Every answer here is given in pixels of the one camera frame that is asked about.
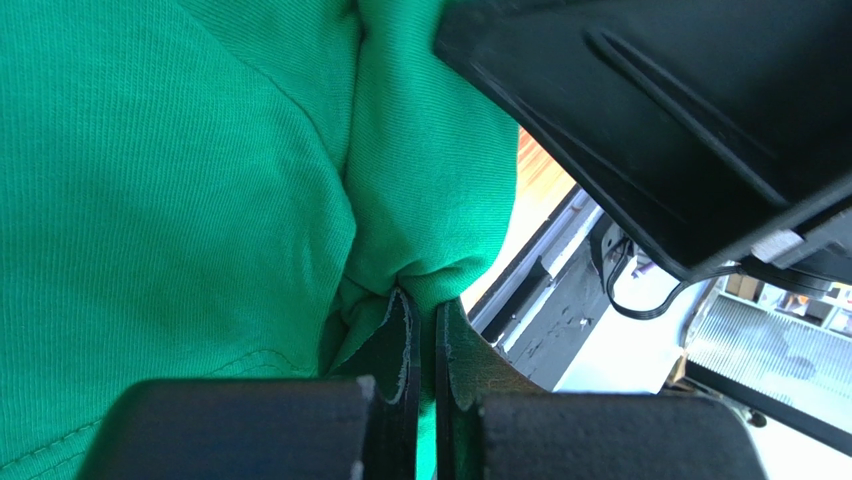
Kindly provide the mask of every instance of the translucent corrugated panel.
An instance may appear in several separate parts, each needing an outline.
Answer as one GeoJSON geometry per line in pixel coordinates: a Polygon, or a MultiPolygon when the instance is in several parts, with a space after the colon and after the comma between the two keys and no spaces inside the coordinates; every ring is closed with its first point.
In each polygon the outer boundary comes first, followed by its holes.
{"type": "Polygon", "coordinates": [[[719,296],[689,359],[852,433],[852,340],[719,296]]]}

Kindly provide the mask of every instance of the black cable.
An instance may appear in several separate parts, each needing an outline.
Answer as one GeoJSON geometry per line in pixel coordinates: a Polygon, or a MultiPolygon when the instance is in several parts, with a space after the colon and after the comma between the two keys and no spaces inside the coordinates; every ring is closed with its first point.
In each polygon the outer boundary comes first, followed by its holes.
{"type": "Polygon", "coordinates": [[[672,289],[671,293],[669,293],[669,296],[666,297],[666,300],[657,308],[651,310],[632,310],[630,308],[619,305],[618,302],[615,301],[614,295],[615,281],[617,280],[616,277],[618,276],[616,275],[616,273],[623,270],[624,267],[627,266],[627,262],[630,261],[630,256],[627,254],[627,252],[630,251],[630,246],[632,243],[633,241],[629,238],[622,239],[614,247],[612,247],[612,249],[604,256],[603,261],[606,262],[607,258],[615,254],[616,249],[622,249],[620,253],[620,258],[618,259],[618,263],[616,263],[615,268],[612,270],[612,273],[606,279],[606,288],[604,290],[606,290],[606,296],[609,297],[609,303],[612,304],[612,308],[614,308],[616,312],[624,315],[625,317],[632,318],[634,320],[653,320],[659,317],[660,315],[666,313],[666,311],[669,309],[669,307],[672,306],[672,303],[674,303],[678,295],[680,295],[684,290],[698,282],[703,282],[704,280],[709,280],[711,278],[733,275],[735,273],[741,275],[744,274],[742,268],[739,265],[734,265],[730,267],[719,267],[716,270],[713,270],[707,275],[700,277],[694,281],[680,282],[675,288],[672,289]]]}

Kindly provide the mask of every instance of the black wire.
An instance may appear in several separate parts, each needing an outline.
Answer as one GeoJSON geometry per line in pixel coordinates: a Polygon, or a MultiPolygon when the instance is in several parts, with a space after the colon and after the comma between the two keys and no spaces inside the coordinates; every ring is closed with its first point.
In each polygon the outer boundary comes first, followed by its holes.
{"type": "Polygon", "coordinates": [[[616,277],[618,276],[616,275],[616,273],[624,269],[624,267],[627,266],[627,262],[630,261],[630,256],[627,254],[627,252],[630,251],[630,246],[632,242],[633,241],[629,238],[622,239],[620,242],[618,242],[618,244],[612,247],[612,249],[604,256],[603,261],[606,262],[611,255],[615,254],[615,250],[617,248],[622,249],[620,253],[620,258],[618,259],[618,263],[616,263],[615,268],[612,270],[612,273],[606,279],[606,288],[604,290],[606,290],[606,296],[609,297],[609,303],[612,304],[612,308],[614,308],[616,312],[624,315],[625,317],[632,318],[634,320],[653,320],[659,317],[660,315],[666,313],[666,311],[669,309],[669,307],[672,306],[672,303],[674,303],[678,295],[680,295],[681,293],[683,293],[684,290],[698,282],[703,282],[704,280],[709,280],[711,278],[733,275],[735,273],[743,274],[743,270],[739,265],[734,265],[730,267],[720,267],[694,281],[680,282],[675,288],[672,289],[671,293],[669,293],[669,296],[666,297],[665,301],[663,301],[663,303],[657,308],[651,310],[632,310],[630,308],[619,305],[619,303],[615,301],[614,295],[615,281],[617,280],[616,277]]]}

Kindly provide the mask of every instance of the wooden surface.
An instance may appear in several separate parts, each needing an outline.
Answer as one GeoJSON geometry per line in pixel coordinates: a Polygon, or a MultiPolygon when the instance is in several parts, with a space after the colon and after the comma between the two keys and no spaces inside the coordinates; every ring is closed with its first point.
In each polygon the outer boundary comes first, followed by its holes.
{"type": "Polygon", "coordinates": [[[509,232],[494,265],[462,294],[465,310],[470,311],[573,186],[574,180],[522,129],[509,232]]]}

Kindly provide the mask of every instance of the ribbed fabric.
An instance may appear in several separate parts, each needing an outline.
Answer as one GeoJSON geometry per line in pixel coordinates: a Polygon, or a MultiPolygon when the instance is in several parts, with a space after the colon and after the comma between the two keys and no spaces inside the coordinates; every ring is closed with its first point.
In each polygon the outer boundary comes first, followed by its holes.
{"type": "Polygon", "coordinates": [[[321,375],[397,281],[434,352],[505,234],[517,131],[440,1],[143,3],[0,5],[0,479],[72,476],[143,379],[321,375]]]}

